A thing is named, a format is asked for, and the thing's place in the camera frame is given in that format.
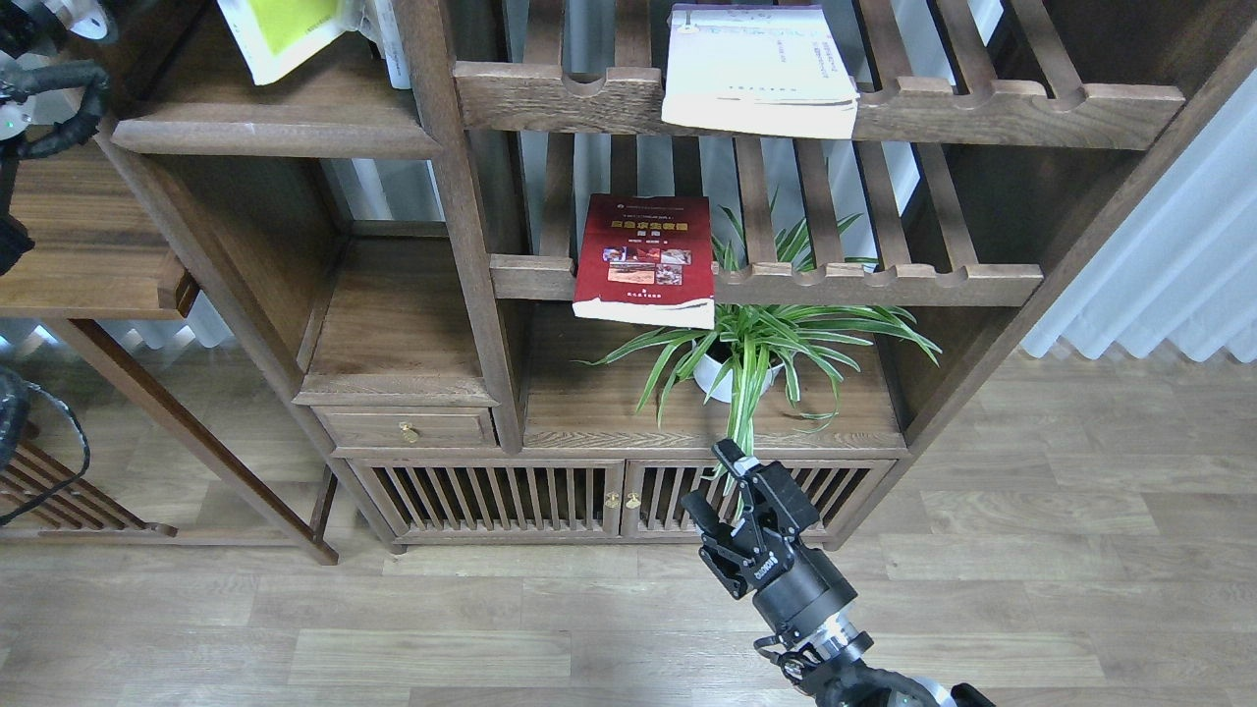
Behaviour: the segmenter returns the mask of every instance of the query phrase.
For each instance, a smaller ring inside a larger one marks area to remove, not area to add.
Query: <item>robotic arm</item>
[[[0,0],[0,274],[34,247],[26,229],[9,215],[20,160],[49,157],[83,145],[97,132],[109,103],[109,74],[96,62],[31,65],[29,57],[53,57],[70,33],[108,40],[116,34],[113,5],[123,0]],[[40,94],[83,89],[78,112],[40,138],[28,142]]]
[[[825,552],[799,538],[820,513],[779,462],[762,464],[730,439],[711,449],[737,479],[742,502],[730,526],[701,493],[681,498],[703,537],[699,556],[734,599],[754,593],[752,604],[773,632],[755,650],[799,692],[820,707],[994,707],[968,684],[948,692],[865,664],[872,639],[847,620],[855,589]]]

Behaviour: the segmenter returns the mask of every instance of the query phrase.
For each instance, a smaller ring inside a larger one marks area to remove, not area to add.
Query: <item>wooden shelf board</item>
[[[491,255],[489,267],[494,294],[499,299],[571,301],[576,289],[576,260],[567,255],[567,249],[574,228],[576,209],[586,205],[572,201],[571,140],[556,141],[554,136],[551,137],[547,146],[549,176],[539,238],[541,254]],[[622,147],[617,150],[612,145],[612,185],[618,177],[627,185],[621,190],[631,191],[637,184],[636,138],[616,136],[616,140],[622,141]],[[698,169],[694,160],[688,157],[685,141],[693,142],[694,138],[672,141],[676,184],[685,182],[683,176],[686,171]],[[874,142],[857,143],[855,157],[865,191],[865,218],[872,224],[877,253],[884,264],[879,272],[870,273],[862,265],[843,259],[821,145],[812,140],[793,141],[811,226],[808,237],[820,267],[798,272],[791,263],[774,262],[777,254],[768,200],[771,190],[764,177],[759,141],[738,138],[734,142],[742,192],[742,223],[752,262],[737,272],[722,269],[716,273],[716,302],[1019,307],[1043,282],[1038,265],[978,262],[955,185],[938,145],[913,145],[923,175],[920,189],[930,198],[930,211],[939,230],[938,243],[931,243],[929,235],[914,234],[913,239],[905,235],[882,147]],[[690,191],[683,195],[701,192],[700,185],[688,189]],[[941,259],[947,262],[943,269],[947,272],[914,260],[914,255],[930,250],[941,252]]]
[[[196,284],[96,143],[18,170],[35,248],[0,277],[0,316],[180,320]]]
[[[655,404],[632,414],[655,355],[639,352],[610,366],[590,367],[576,360],[597,360],[644,327],[578,320],[562,304],[542,304],[533,321],[533,346],[524,452],[532,454],[708,458],[724,437],[728,405],[703,405],[693,382],[672,390],[662,428]],[[891,408],[886,380],[872,347],[847,351],[861,365],[842,387],[842,411],[828,428],[817,426],[789,409],[784,381],[764,396],[755,416],[757,452],[767,455],[899,458],[906,454]],[[822,374],[799,367],[802,411],[827,413],[828,382]]]
[[[346,34],[287,77],[254,86],[216,10],[113,142],[136,152],[425,160],[439,151],[410,91],[388,86],[367,40]]]
[[[855,140],[1146,150],[1185,103],[1174,87],[1084,83],[1042,4],[1006,3],[1046,84],[999,78],[968,6],[953,0],[938,5],[936,23],[960,86],[911,75],[890,5],[859,0],[857,23],[879,84],[862,89]],[[729,135],[662,122],[664,75],[650,65],[647,18],[630,5],[620,3],[617,21],[626,26],[616,31],[617,65],[605,74],[566,73],[558,64],[562,13],[529,16],[524,63],[458,62],[454,78],[468,127]]]
[[[447,242],[349,243],[295,403],[497,404],[480,375]]]

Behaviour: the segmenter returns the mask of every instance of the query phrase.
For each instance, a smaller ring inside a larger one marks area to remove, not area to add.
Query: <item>red book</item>
[[[704,198],[590,198],[576,273],[577,317],[715,326],[711,211]]]

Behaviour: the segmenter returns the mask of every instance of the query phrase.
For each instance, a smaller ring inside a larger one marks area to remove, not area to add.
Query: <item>white book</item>
[[[850,140],[859,93],[820,5],[674,5],[664,122]]]
[[[410,88],[410,70],[391,0],[219,0],[258,86],[274,83],[346,31],[380,47],[393,88]]]

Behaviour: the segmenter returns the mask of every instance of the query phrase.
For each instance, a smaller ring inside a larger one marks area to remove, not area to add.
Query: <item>white curtain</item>
[[[1022,346],[1257,359],[1257,73],[1214,116]]]

